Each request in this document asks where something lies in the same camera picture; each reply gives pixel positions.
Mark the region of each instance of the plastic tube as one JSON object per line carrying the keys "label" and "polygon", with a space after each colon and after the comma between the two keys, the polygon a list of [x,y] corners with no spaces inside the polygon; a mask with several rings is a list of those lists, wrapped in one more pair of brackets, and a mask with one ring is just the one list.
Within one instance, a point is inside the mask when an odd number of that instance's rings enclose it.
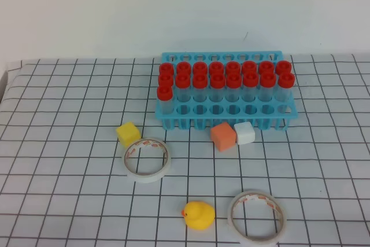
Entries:
{"label": "plastic tube", "polygon": [[[283,72],[279,76],[279,81],[277,82],[277,88],[275,92],[275,99],[281,102],[286,102],[291,94],[291,88],[294,85],[295,76],[290,72]],[[281,105],[278,107],[280,113],[285,113],[287,110],[286,105]]]}
{"label": "plastic tube", "polygon": [[[226,100],[229,102],[235,102],[239,99],[240,90],[242,85],[242,77],[240,73],[232,72],[229,73],[226,79]],[[236,105],[229,106],[229,113],[235,115],[239,113],[239,109]]]}
{"label": "plastic tube", "polygon": [[190,64],[186,61],[179,62],[176,66],[176,74],[179,74],[179,73],[186,73],[190,75],[191,74]]}
{"label": "plastic tube", "polygon": [[167,73],[173,75],[173,65],[171,63],[162,63],[160,65],[160,75]]}
{"label": "plastic tube", "polygon": [[256,98],[258,85],[258,74],[256,72],[246,72],[243,76],[242,99],[252,102]]}
{"label": "plastic tube", "polygon": [[168,73],[162,73],[158,77],[158,85],[173,88],[173,76]]}
{"label": "plastic tube", "polygon": [[[171,114],[173,112],[173,92],[171,87],[159,86],[157,88],[157,97],[160,102],[162,114]],[[171,127],[171,120],[164,120],[166,128]]]}
{"label": "plastic tube", "polygon": [[193,97],[196,102],[204,102],[206,100],[207,85],[208,79],[206,75],[198,73],[193,76]]}
{"label": "plastic tube", "polygon": [[177,99],[180,102],[190,100],[190,76],[186,73],[176,75]]}
{"label": "plastic tube", "polygon": [[204,62],[196,62],[193,65],[193,75],[201,74],[201,75],[207,75],[208,69],[207,64]]}
{"label": "plastic tube", "polygon": [[257,72],[257,64],[254,61],[245,61],[242,64],[242,74],[246,72]]}
{"label": "plastic tube", "polygon": [[215,61],[209,64],[209,75],[213,75],[214,73],[218,73],[223,75],[224,74],[224,65],[221,62]]}
{"label": "plastic tube", "polygon": [[261,75],[261,81],[260,81],[260,93],[258,95],[258,98],[260,101],[268,102],[272,99],[273,94],[273,87],[276,83],[276,75],[272,72],[264,72]]}
{"label": "plastic tube", "polygon": [[262,61],[258,66],[258,73],[262,75],[264,72],[273,73],[273,63],[270,61]]}
{"label": "plastic tube", "polygon": [[281,75],[283,72],[291,72],[291,64],[288,61],[282,60],[277,62],[275,73]]}
{"label": "plastic tube", "polygon": [[230,61],[226,64],[226,75],[231,73],[241,74],[241,65],[236,61]]}
{"label": "plastic tube", "polygon": [[213,102],[220,102],[224,98],[226,79],[225,76],[215,73],[210,78],[210,96]]}
{"label": "plastic tube", "polygon": [[[209,99],[213,102],[220,102],[224,98],[226,79],[223,74],[214,73],[210,77],[210,95]],[[222,106],[213,105],[212,113],[215,115],[221,114],[223,111]],[[213,124],[220,123],[219,120],[214,120]]]}

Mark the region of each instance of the orange cube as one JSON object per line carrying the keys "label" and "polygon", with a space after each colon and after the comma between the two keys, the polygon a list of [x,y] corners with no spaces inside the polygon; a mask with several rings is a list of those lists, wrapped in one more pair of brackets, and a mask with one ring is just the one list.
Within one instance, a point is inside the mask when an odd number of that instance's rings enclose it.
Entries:
{"label": "orange cube", "polygon": [[220,152],[231,148],[236,142],[236,132],[229,126],[228,123],[223,122],[210,129],[210,138]]}

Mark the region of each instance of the white wall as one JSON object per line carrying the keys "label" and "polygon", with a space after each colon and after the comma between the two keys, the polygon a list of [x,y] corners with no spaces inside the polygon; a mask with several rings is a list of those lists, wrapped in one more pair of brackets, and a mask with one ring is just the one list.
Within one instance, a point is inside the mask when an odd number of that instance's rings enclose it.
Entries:
{"label": "white wall", "polygon": [[0,0],[0,62],[192,50],[369,51],[368,4],[369,0]]}

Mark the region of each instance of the tape roll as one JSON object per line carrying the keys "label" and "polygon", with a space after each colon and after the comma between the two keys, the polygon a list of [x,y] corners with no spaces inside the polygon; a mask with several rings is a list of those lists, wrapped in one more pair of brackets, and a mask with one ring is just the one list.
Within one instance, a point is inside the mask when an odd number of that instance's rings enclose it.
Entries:
{"label": "tape roll", "polygon": [[[235,226],[234,220],[233,220],[233,213],[235,210],[236,205],[243,204],[244,202],[248,201],[260,201],[264,202],[266,205],[271,207],[275,211],[275,215],[279,217],[280,222],[280,230],[273,234],[270,237],[266,238],[253,238],[253,237],[247,237],[241,232],[238,231],[238,229]],[[284,209],[282,206],[277,202],[275,198],[270,196],[269,194],[259,192],[259,191],[246,191],[241,192],[239,195],[237,195],[234,199],[232,199],[230,206],[227,211],[227,224],[229,226],[229,229],[238,238],[238,241],[242,246],[264,246],[264,247],[273,247],[275,246],[281,237],[284,235],[286,231],[287,226],[287,218],[286,214],[284,212]]]}
{"label": "tape roll", "polygon": [[[136,172],[132,172],[127,164],[127,160],[131,155],[138,152],[140,148],[145,146],[151,146],[153,148],[161,148],[164,153],[164,159],[165,164],[163,167],[156,173],[153,174],[140,174]],[[143,138],[135,141],[129,147],[127,148],[126,152],[122,155],[123,159],[123,166],[127,173],[127,176],[131,179],[133,179],[136,182],[140,183],[150,183],[150,182],[156,182],[157,180],[160,180],[164,177],[165,174],[167,174],[169,167],[171,166],[171,156],[168,151],[167,145],[162,142],[161,140],[155,139],[155,138]]]}

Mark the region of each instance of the white cube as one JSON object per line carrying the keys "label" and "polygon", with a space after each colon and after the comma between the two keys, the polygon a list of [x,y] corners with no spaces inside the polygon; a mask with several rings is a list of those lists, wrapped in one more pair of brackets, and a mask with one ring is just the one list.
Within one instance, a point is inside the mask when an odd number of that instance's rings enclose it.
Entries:
{"label": "white cube", "polygon": [[234,129],[236,132],[236,142],[238,145],[252,143],[256,139],[256,133],[248,121],[234,124]]}

